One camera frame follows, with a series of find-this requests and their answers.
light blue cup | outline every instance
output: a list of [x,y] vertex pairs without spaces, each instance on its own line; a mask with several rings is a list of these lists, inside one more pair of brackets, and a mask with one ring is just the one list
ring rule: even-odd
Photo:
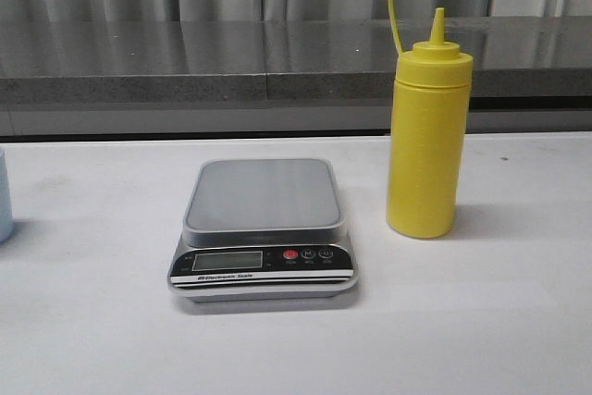
[[12,208],[10,206],[10,189],[6,172],[6,156],[0,148],[0,242],[12,233]]

yellow squeeze bottle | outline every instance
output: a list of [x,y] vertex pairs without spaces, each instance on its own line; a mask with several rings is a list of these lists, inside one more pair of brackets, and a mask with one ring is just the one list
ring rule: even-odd
[[403,235],[435,238],[454,220],[473,57],[444,40],[437,8],[427,42],[401,48],[393,0],[388,12],[399,54],[391,120],[387,221]]

white tabletop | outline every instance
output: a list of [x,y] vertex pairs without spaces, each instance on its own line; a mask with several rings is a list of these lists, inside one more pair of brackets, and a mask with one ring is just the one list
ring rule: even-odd
[[[475,135],[453,232],[385,222],[388,138],[7,144],[0,392],[592,393],[592,134]],[[361,278],[193,304],[167,269],[200,165],[321,157]]]

kitchen scale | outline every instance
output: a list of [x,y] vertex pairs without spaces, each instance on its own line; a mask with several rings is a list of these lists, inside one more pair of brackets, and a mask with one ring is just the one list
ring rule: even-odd
[[320,159],[213,161],[168,274],[196,302],[327,297],[358,269],[333,170]]

